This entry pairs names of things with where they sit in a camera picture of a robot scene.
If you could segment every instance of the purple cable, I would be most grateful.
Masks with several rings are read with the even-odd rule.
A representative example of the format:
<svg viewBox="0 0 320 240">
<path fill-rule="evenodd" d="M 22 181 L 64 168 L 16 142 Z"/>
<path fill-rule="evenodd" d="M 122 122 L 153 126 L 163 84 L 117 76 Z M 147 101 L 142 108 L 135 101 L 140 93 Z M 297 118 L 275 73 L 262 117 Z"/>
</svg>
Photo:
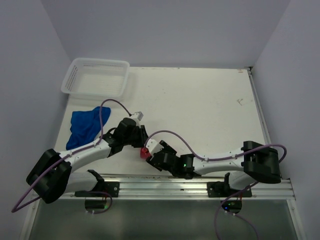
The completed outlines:
<svg viewBox="0 0 320 240">
<path fill-rule="evenodd" d="M 129 116 L 131 116 L 131 113 L 128 111 L 128 109 L 119 101 L 115 100 L 115 99 L 106 99 L 104 100 L 101 105 L 100 105 L 100 109 L 99 109 L 99 119 L 100 119 L 100 128 L 101 128 L 101 136 L 99 137 L 99 140 L 96 142 L 96 144 L 99 144 L 102 139 L 103 139 L 103 134 L 104 134 L 104 124 L 102 121 L 102 107 L 104 105 L 105 102 L 108 101 L 112 101 L 112 102 L 116 102 L 117 104 L 119 104 L 121 107 L 123 107 L 123 109 L 129 114 Z M 80 148 L 78 150 L 75 150 L 72 152 L 72 154 L 77 154 L 79 152 L 82 152 L 84 150 L 90 149 L 94 147 L 94 145 L 89 145 L 89 146 L 85 146 L 83 148 Z M 30 187 L 28 188 L 28 190 L 20 197 L 20 199 L 17 201 L 17 203 L 14 205 L 14 207 L 12 208 L 11 212 L 15 213 L 17 211 L 19 211 L 20 209 L 23 209 L 24 207 L 28 206 L 29 204 L 35 202 L 36 200 L 40 199 L 40 196 L 28 201 L 27 203 L 24 203 L 23 205 L 19 206 L 22 201 L 26 198 L 26 196 L 31 192 L 32 189 L 34 189 L 34 187 L 38 184 L 38 182 L 49 172 L 51 171 L 51 169 L 55 168 L 56 166 L 58 166 L 62 161 L 66 160 L 67 158 L 69 158 L 70 155 L 67 154 L 66 156 L 64 156 L 63 158 L 59 159 L 58 161 L 56 161 L 54 164 L 52 164 L 51 166 L 49 166 L 40 176 L 37 177 L 37 179 L 30 185 Z"/>
<path fill-rule="evenodd" d="M 214 161 L 223 161 L 223 160 L 233 159 L 232 156 L 226 156 L 226 157 L 220 157 L 220 158 L 204 158 L 204 157 L 202 157 L 202 156 L 199 156 L 199 155 L 196 154 L 196 152 L 191 148 L 191 146 L 187 143 L 186 140 L 184 140 L 179 134 L 177 134 L 177 133 L 175 133 L 175 132 L 173 132 L 173 131 L 170 131 L 170 130 L 160 130 L 160 131 L 156 131 L 156 132 L 152 133 L 152 134 L 148 137 L 148 139 L 145 141 L 144 147 L 147 146 L 147 142 L 149 141 L 149 139 L 151 139 L 154 135 L 159 134 L 159 133 L 169 133 L 169 134 L 175 135 L 176 137 L 178 137 L 178 138 L 187 146 L 187 148 L 190 150 L 190 152 L 191 152 L 194 156 L 196 156 L 198 159 L 200 159 L 200 160 L 204 160 L 204 161 L 208 161 L 208 162 L 214 162 Z M 282 155 L 282 157 L 279 159 L 279 163 L 281 163 L 281 162 L 283 161 L 283 159 L 284 159 L 284 158 L 286 157 L 286 155 L 287 155 L 287 148 L 286 148 L 284 145 L 282 145 L 282 144 L 265 144 L 265 145 L 263 145 L 263 146 L 256 147 L 256 148 L 251 149 L 251 150 L 249 150 L 249 151 L 245 151 L 245 152 L 243 152 L 243 153 L 236 154 L 236 155 L 234 156 L 234 158 L 242 157 L 242 156 L 245 156 L 245 155 L 248 155 L 248 154 L 252 154 L 252 153 L 254 153 L 254 152 L 256 152 L 256 151 L 259 151 L 259 150 L 262 150 L 262 149 L 265 149 L 265 148 L 269 148 L 269 147 L 280 147 L 280 148 L 283 149 L 283 155 Z M 219 212 L 219 210 L 221 209 L 222 205 L 223 205 L 226 201 L 228 201 L 230 198 L 235 197 L 235 196 L 239 196 L 241 193 L 247 191 L 247 189 L 250 189 L 251 187 L 255 186 L 256 184 L 258 184 L 258 182 L 255 182 L 255 183 L 253 183 L 253 184 L 245 187 L 244 189 L 242 189 L 242 190 L 240 190 L 240 191 L 238 191 L 238 192 L 236 192 L 236 193 L 228 196 L 225 200 L 222 201 L 221 205 L 219 206 L 219 208 L 216 210 L 216 212 L 215 212 L 215 214 L 214 214 L 214 230 L 215 230 L 215 234 L 216 234 L 218 240 L 221 240 L 221 239 L 222 239 L 221 236 L 220 236 L 220 234 L 219 234 L 219 232 L 218 232 L 218 228 L 217 228 L 218 212 Z M 253 225 L 251 222 L 249 222 L 248 220 L 246 220 L 244 217 L 242 217 L 242 216 L 240 216 L 240 215 L 236 215 L 236 216 L 237 216 L 238 218 L 244 220 L 245 222 L 247 222 L 247 223 L 253 228 L 253 230 L 254 230 L 254 232 L 255 232 L 255 234 L 256 234 L 256 237 L 257 237 L 257 239 L 259 240 L 259 239 L 260 239 L 260 238 L 259 238 L 259 234 L 258 234 L 257 229 L 254 227 L 254 225 Z"/>
<path fill-rule="evenodd" d="M 102 194 L 102 195 L 105 195 L 106 197 L 110 198 L 110 205 L 107 208 L 105 208 L 104 210 L 101 210 L 101 211 L 91 211 L 91 212 L 88 211 L 89 213 L 91 213 L 91 214 L 103 214 L 103 213 L 105 213 L 106 211 L 108 211 L 111 208 L 113 200 L 112 200 L 112 197 L 111 197 L 111 195 L 109 193 L 106 193 L 104 191 L 88 191 L 88 193 L 90 193 L 90 194 Z"/>
</svg>

